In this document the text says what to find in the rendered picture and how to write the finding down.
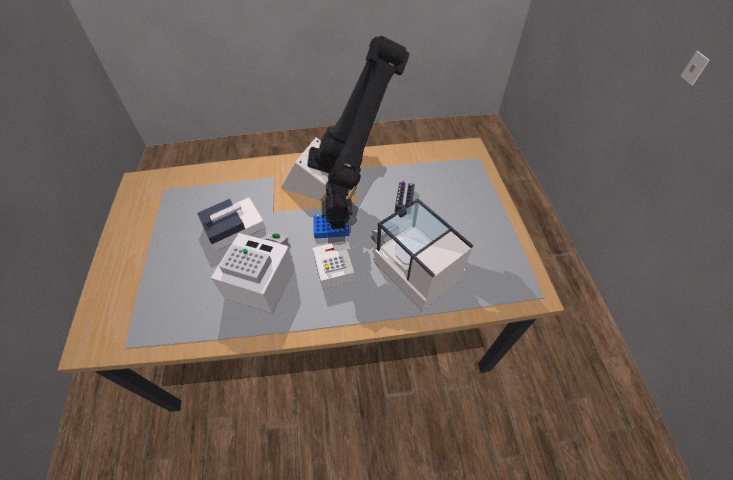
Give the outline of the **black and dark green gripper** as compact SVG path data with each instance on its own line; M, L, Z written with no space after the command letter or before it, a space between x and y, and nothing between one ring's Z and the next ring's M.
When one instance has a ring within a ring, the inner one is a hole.
M349 214L353 215L351 199L346 199L346 203L347 203L347 214L344 215L344 224L346 224L346 222L350 219ZM326 222L331 224L330 218L326 215L326 201L322 201L321 204L322 204L322 217L324 218L324 216L326 216Z

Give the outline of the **blue tube rack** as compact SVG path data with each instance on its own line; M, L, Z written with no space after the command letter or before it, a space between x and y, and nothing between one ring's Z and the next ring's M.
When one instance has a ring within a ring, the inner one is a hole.
M342 230L335 230L335 229L331 229L331 224L326 222L325 216L324 218L322 217L322 215L314 215L313 217L314 217L314 238L350 236L348 221L345 224L345 228L342 228Z

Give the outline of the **grey bench mat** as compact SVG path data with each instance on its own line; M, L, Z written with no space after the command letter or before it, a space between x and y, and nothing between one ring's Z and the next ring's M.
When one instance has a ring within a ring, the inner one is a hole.
M274 212L274 177L165 189L125 349L347 326L542 299L544 295L480 158L361 168L349 235L314 238L322 208ZM375 263L372 229L395 213L399 182L473 249L461 281L423 311ZM288 237L294 271L273 312L223 298L198 212L250 198L265 228ZM315 247L344 241L355 282L322 289Z

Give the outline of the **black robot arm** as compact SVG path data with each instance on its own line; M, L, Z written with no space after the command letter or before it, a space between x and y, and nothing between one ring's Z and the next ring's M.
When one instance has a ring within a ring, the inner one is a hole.
M409 58L406 47L384 36L372 39L369 47L367 62L342 116L333 128L328 127L319 148L309 149L307 166L330 172L326 183L326 215L331 229L335 230L345 228L346 196L360 181L365 144L387 85L394 73L403 74Z

